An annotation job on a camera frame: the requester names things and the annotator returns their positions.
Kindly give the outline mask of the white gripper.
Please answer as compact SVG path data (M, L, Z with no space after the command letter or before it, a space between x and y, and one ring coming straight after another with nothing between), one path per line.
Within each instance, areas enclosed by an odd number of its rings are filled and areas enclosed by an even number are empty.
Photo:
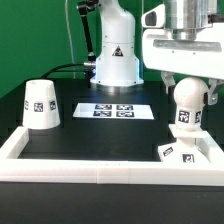
M174 73L212 78L206 103L215 105L224 86L224 15L216 3L163 3L141 17L143 61L160 70L172 97Z

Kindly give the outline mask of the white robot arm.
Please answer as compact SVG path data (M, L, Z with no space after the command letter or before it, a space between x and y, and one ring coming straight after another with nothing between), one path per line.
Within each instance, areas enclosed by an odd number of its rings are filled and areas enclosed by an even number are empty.
M102 51L92 82L101 86L133 86L140 82L134 54L135 19L118 0L99 0ZM224 14L217 0L163 0L141 16L142 56L159 70L166 86L176 73L209 80L207 102L218 101L224 85Z

